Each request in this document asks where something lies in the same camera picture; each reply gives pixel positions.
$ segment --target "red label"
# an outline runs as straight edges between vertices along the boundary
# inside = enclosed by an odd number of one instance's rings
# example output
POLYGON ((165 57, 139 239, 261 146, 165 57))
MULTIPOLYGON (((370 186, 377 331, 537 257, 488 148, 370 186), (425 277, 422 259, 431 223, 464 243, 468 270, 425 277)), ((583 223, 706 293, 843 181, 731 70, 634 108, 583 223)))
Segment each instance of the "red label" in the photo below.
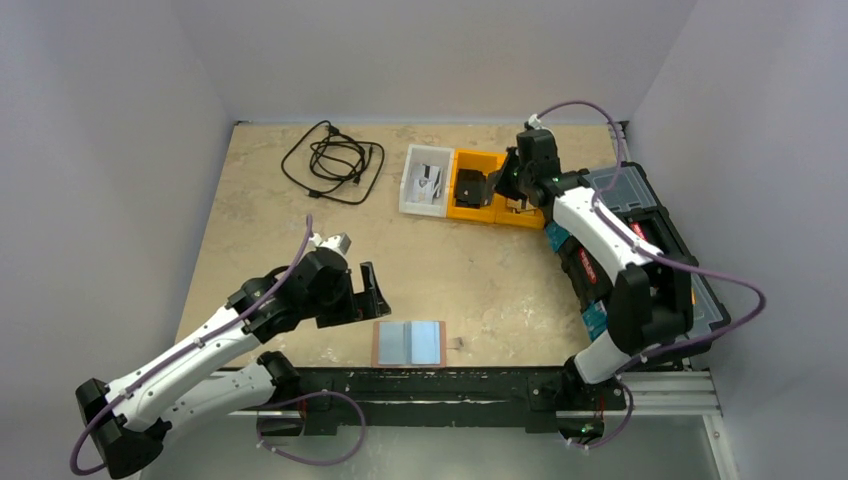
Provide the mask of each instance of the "red label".
POLYGON ((642 240, 648 241, 648 237, 645 236, 645 232, 642 231, 642 226, 639 225, 639 222, 633 222, 630 224, 630 229, 633 230, 636 235, 639 235, 639 238, 642 240))
POLYGON ((592 268, 592 262, 589 261, 589 255, 586 253, 586 249, 581 248, 577 251, 577 254, 580 255, 580 263, 583 264, 583 269, 586 270, 589 281, 592 284, 598 283, 598 276, 595 274, 595 269, 592 268))

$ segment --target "power cord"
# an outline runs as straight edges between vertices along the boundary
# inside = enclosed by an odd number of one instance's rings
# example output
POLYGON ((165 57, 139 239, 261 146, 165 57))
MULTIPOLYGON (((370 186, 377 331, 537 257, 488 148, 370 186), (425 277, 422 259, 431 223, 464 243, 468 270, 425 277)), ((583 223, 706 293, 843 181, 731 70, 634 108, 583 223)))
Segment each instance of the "power cord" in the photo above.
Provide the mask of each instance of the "power cord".
POLYGON ((360 205, 365 200, 368 199, 368 196, 371 195, 371 191, 374 190, 374 184, 377 183, 377 177, 380 176, 380 171, 383 170, 383 164, 386 162, 386 150, 377 142, 366 142, 354 140, 348 135, 345 135, 339 131, 329 120, 321 120, 310 128, 306 134, 300 137, 300 140, 294 144, 294 146, 286 152, 283 159, 280 160, 280 170, 283 171, 283 175, 286 176, 289 180, 291 180, 295 185, 298 185, 304 189, 306 189, 307 193, 312 198, 326 198, 327 200, 332 200, 334 202, 343 203, 345 205, 360 205), (318 129, 318 127, 326 125, 327 126, 327 135, 318 140, 317 142, 312 142, 309 144, 309 148, 312 150, 312 155, 309 158, 309 171, 312 172, 312 175, 322 179, 328 180, 331 182, 336 182, 336 184, 330 187, 327 190, 318 190, 312 187, 309 187, 303 184, 301 181, 292 177, 291 173, 286 170, 286 162, 289 157, 291 157, 292 153, 297 150, 301 144, 314 132, 318 129), (349 160, 345 160, 343 158, 339 158, 333 155, 330 155, 327 151, 342 149, 352 151, 358 156, 358 159, 351 163, 349 160), (371 185, 368 186, 368 190, 365 191, 365 194, 361 199, 352 201, 345 200, 343 198, 338 198, 334 196, 330 196, 331 193, 335 192, 342 185, 348 182, 353 182, 354 185, 359 185, 359 182, 362 180, 362 176, 368 170, 368 167, 371 165, 371 160, 374 156, 374 150, 378 150, 380 154, 380 164, 377 166, 377 172, 374 174, 374 178, 371 180, 371 185), (330 164, 335 164, 336 166, 346 167, 346 173, 336 173, 335 171, 327 168, 329 165, 324 162, 331 162, 330 164))

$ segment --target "black mount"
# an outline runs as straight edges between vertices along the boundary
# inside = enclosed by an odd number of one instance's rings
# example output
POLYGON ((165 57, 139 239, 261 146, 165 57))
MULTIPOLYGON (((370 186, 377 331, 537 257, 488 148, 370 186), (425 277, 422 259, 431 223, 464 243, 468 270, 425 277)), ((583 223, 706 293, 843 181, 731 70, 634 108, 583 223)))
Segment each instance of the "black mount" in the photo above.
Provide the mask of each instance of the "black mount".
MULTIPOLYGON (((242 313, 256 303, 288 270, 279 267, 264 277, 251 278, 230 295, 227 307, 242 313)), ((371 262, 359 265, 363 291, 354 293, 344 257, 319 247, 307 253, 279 290, 247 317, 244 333, 265 343, 277 334, 294 330, 301 320, 315 318, 318 328, 345 325, 388 315, 371 262)))

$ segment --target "white box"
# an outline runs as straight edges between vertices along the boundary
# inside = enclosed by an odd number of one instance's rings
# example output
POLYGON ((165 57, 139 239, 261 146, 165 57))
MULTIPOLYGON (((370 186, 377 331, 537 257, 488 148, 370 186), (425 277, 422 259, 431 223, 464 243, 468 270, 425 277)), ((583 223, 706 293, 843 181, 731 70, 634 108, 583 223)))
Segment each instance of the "white box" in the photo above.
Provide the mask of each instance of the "white box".
POLYGON ((430 147, 427 145, 410 145, 406 154, 406 164, 403 167, 403 178, 400 181, 398 210, 414 215, 445 217, 448 212, 448 193, 451 175, 453 173, 453 148, 430 147), (433 203, 415 202, 412 178, 415 165, 430 165, 441 169, 439 191, 433 203))

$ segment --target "orange container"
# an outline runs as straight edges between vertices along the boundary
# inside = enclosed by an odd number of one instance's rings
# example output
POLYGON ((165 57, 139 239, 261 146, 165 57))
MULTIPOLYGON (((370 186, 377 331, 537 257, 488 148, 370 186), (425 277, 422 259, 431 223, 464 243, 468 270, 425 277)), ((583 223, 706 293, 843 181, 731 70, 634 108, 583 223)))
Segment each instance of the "orange container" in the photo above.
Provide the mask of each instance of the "orange container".
POLYGON ((450 186, 448 188, 448 210, 447 218, 456 220, 470 220, 482 223, 497 223, 501 225, 513 225, 516 227, 527 227, 541 230, 545 226, 545 217, 541 210, 536 210, 532 215, 514 213, 506 204, 506 198, 495 195, 492 204, 480 208, 458 207, 454 197, 454 187, 457 172, 461 169, 477 170, 483 175, 498 170, 506 160, 506 154, 489 152, 477 152, 474 150, 457 149, 454 153, 453 170, 451 171, 450 186))

